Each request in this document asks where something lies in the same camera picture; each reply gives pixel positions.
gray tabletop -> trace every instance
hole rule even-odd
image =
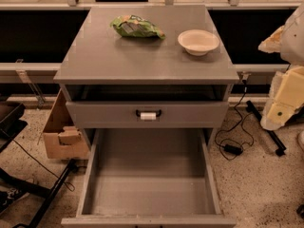
[[[166,38],[121,37],[110,22],[134,14],[159,27]],[[218,35],[205,6],[94,7],[54,80],[60,84],[233,84],[238,75],[223,43],[192,56],[181,32],[205,29]]]

cardboard box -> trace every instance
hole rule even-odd
[[[83,134],[73,125],[66,102],[63,92],[60,91],[43,131],[47,157],[87,160],[89,147]]]

white bowl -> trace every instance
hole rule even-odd
[[[205,30],[191,29],[179,35],[179,43],[188,53],[202,56],[219,46],[217,35]]]

power adapter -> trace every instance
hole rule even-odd
[[[239,156],[241,153],[243,153],[243,150],[240,147],[235,147],[235,146],[232,146],[230,144],[226,144],[223,147],[223,149],[224,149],[225,152],[234,154],[236,156]]]

power cord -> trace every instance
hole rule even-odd
[[[0,128],[0,131],[7,136],[12,142],[15,142],[28,156],[30,156],[34,161],[36,161],[40,166],[42,166],[45,170],[47,170],[51,175],[53,175],[54,177],[57,178],[57,180],[60,180],[60,177],[58,177],[55,173],[53,173],[51,170],[47,169],[43,164],[41,164],[37,159],[35,159],[32,155],[30,155],[30,153],[18,142],[16,141],[14,138],[12,138],[6,131],[4,131],[2,128]],[[75,191],[75,186],[70,183],[70,182],[64,182],[64,185],[66,186],[66,188],[71,191],[74,192]]]
[[[245,128],[244,128],[244,123],[245,120],[247,119],[247,117],[249,115],[251,115],[252,113],[247,114],[244,118],[243,116],[240,114],[240,112],[238,111],[237,107],[240,105],[241,101],[243,100],[243,98],[245,97],[246,93],[247,93],[247,79],[248,79],[248,75],[247,77],[243,77],[242,82],[244,83],[244,92],[243,95],[241,96],[240,100],[238,101],[238,103],[234,106],[234,110],[236,111],[236,113],[239,115],[240,119],[239,121],[232,126],[230,129],[228,130],[220,130],[215,137],[215,143],[218,146],[219,152],[220,154],[227,160],[227,161],[232,161],[234,160],[237,156],[239,156],[240,154],[243,153],[244,151],[244,144],[248,144],[249,146],[253,146],[255,139],[253,137],[252,134],[250,134]],[[217,138],[219,136],[220,133],[229,133],[231,131],[233,131],[234,129],[237,128],[237,126],[241,126],[242,130],[250,136],[251,141],[250,142],[243,142],[243,143],[239,143],[237,141],[234,141],[230,138],[226,138],[221,140],[220,142],[218,142]],[[229,158],[226,154],[224,154],[224,152],[226,153],[230,153],[235,155],[233,158]]]

